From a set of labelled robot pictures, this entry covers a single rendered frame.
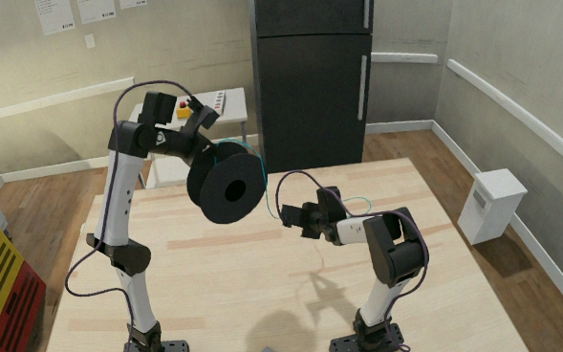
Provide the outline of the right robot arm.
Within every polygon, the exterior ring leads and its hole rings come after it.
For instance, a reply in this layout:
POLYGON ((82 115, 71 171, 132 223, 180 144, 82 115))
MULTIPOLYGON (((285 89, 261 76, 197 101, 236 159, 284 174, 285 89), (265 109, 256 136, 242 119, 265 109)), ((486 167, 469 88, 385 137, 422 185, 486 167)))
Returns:
POLYGON ((367 301, 357 309, 353 321, 356 333, 332 339, 332 352, 379 352, 395 347, 384 325, 385 315, 405 285, 411 278, 418 276, 424 261, 427 259, 429 262, 429 251, 424 240, 422 245, 401 217, 407 216, 420 232, 409 209, 393 209, 399 217, 386 213, 352 219, 347 217, 342 205, 329 192, 319 188, 316 197, 319 212, 324 213, 318 226, 325 240, 333 242, 334 246, 367 243, 376 274, 367 301), (401 238, 401 230, 404 241, 395 245, 393 241, 401 238))

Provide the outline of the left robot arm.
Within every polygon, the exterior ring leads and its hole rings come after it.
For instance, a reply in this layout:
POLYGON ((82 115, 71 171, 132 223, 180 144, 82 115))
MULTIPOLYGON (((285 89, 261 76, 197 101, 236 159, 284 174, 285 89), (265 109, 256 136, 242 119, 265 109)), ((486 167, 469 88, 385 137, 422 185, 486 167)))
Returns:
POLYGON ((163 155, 170 144, 169 130, 155 125, 172 122, 176 101, 175 96, 147 91, 137 122, 117 122, 119 150, 116 159, 113 127, 100 215, 95 232, 86 235, 86 243, 92 248, 99 239, 102 241, 97 251, 110 258, 128 298, 134 325, 128 352, 188 352, 185 340, 161 341, 162 329, 152 312, 145 280, 151 251, 129 238, 128 233, 134 189, 143 161, 148 152, 163 155))

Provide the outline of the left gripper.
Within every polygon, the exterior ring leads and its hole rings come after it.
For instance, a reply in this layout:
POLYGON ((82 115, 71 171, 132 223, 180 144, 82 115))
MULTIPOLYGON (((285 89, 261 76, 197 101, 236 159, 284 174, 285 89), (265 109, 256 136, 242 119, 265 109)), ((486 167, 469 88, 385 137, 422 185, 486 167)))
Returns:
POLYGON ((170 144, 166 156, 179 157, 188 167, 195 168, 196 165, 221 154, 222 149, 206 139, 198 129, 207 119, 210 112, 205 110, 196 100, 186 105, 193 111, 187 119, 185 126, 181 126, 180 131, 168 129, 170 132, 170 144), (198 132, 197 132, 198 131, 198 132), (207 145, 212 147, 215 152, 201 156, 207 145), (201 152, 202 151, 202 152, 201 152), (197 163, 198 162, 198 163, 197 163))

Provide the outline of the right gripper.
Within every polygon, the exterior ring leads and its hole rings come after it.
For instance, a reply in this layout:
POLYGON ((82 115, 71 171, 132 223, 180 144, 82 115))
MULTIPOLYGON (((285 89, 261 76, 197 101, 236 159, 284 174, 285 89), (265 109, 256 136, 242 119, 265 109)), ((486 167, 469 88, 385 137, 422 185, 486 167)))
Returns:
POLYGON ((300 237, 319 240, 322 232, 319 230, 318 221, 323 214, 319 212, 318 203, 306 202, 302 204, 302 208, 287 205, 285 214, 287 224, 284 227, 302 228, 300 237), (288 224, 291 226, 288 227, 288 224))

